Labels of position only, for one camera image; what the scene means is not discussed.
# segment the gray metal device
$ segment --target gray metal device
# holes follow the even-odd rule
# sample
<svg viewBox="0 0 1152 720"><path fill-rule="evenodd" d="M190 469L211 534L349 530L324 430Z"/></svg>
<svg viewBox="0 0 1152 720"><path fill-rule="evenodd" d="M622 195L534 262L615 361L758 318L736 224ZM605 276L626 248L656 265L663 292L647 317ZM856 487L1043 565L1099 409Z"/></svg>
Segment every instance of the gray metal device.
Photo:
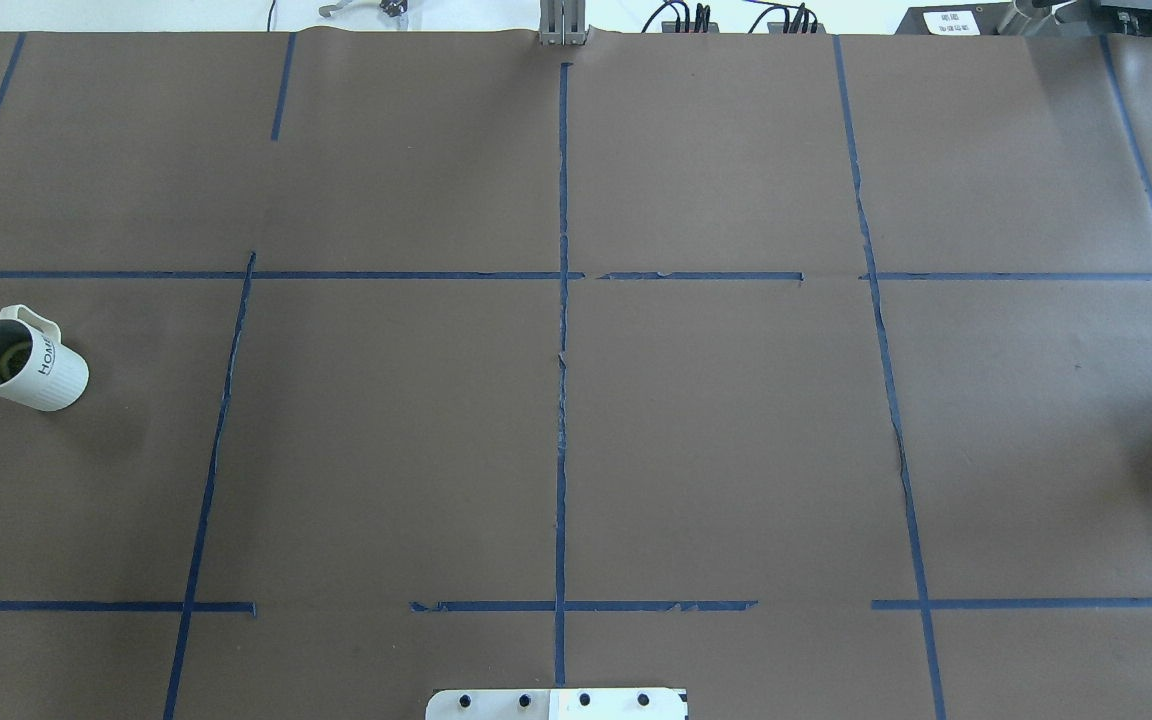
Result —
<svg viewBox="0 0 1152 720"><path fill-rule="evenodd" d="M540 0L540 45L585 45L585 0Z"/></svg>

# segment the metal bracket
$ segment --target metal bracket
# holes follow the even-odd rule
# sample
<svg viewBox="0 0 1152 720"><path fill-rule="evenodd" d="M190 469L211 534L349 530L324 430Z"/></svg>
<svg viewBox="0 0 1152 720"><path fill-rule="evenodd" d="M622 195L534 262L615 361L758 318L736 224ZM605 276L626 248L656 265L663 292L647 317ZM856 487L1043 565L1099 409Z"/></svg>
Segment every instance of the metal bracket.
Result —
<svg viewBox="0 0 1152 720"><path fill-rule="evenodd" d="M540 45L585 45L585 0L540 0Z"/></svg>
<svg viewBox="0 0 1152 720"><path fill-rule="evenodd" d="M687 691L669 688L441 691L425 720L687 720Z"/></svg>

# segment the horizontal blue tape strip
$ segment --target horizontal blue tape strip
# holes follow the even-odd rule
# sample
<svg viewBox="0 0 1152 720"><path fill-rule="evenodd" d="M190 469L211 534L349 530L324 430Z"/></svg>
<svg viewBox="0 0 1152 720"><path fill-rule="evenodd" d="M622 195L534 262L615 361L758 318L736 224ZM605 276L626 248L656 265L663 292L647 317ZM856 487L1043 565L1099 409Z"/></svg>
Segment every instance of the horizontal blue tape strip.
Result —
<svg viewBox="0 0 1152 720"><path fill-rule="evenodd" d="M607 273L600 281L803 281L803 273Z"/></svg>
<svg viewBox="0 0 1152 720"><path fill-rule="evenodd" d="M0 600L0 612L180 612L182 602L92 602ZM256 616L256 602L197 602L195 612L241 612Z"/></svg>
<svg viewBox="0 0 1152 720"><path fill-rule="evenodd" d="M570 600L568 612L744 612L756 600ZM479 600L435 602L433 606L409 602L412 612L553 612L551 600Z"/></svg>
<svg viewBox="0 0 1152 720"><path fill-rule="evenodd" d="M0 279L177 279L179 281L241 281L241 270L0 270ZM266 281L556 281L561 273L407 272L407 270L260 270L252 279ZM584 273L568 273L581 279Z"/></svg>
<svg viewBox="0 0 1152 720"><path fill-rule="evenodd" d="M916 600L876 600L873 611L918 611ZM933 611L1076 611L1152 607L1152 597L1002 597L929 600Z"/></svg>
<svg viewBox="0 0 1152 720"><path fill-rule="evenodd" d="M1152 282L1152 273L878 273L881 281Z"/></svg>

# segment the mug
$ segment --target mug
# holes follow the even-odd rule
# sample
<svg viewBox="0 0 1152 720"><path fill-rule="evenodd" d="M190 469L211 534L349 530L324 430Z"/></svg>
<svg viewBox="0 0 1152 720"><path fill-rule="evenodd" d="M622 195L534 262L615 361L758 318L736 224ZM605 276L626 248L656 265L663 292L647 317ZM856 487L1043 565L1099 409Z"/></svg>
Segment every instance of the mug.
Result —
<svg viewBox="0 0 1152 720"><path fill-rule="evenodd" d="M24 305L0 313L0 397L35 410L73 406L88 387L88 362L60 343L60 327Z"/></svg>

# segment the white label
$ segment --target white label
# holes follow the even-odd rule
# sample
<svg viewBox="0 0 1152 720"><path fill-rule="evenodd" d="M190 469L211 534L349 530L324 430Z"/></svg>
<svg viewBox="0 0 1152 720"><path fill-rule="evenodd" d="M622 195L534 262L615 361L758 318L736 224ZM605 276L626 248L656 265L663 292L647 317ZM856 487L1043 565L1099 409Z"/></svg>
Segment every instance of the white label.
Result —
<svg viewBox="0 0 1152 720"><path fill-rule="evenodd" d="M932 35L980 35L972 10L934 10L923 13L923 22Z"/></svg>

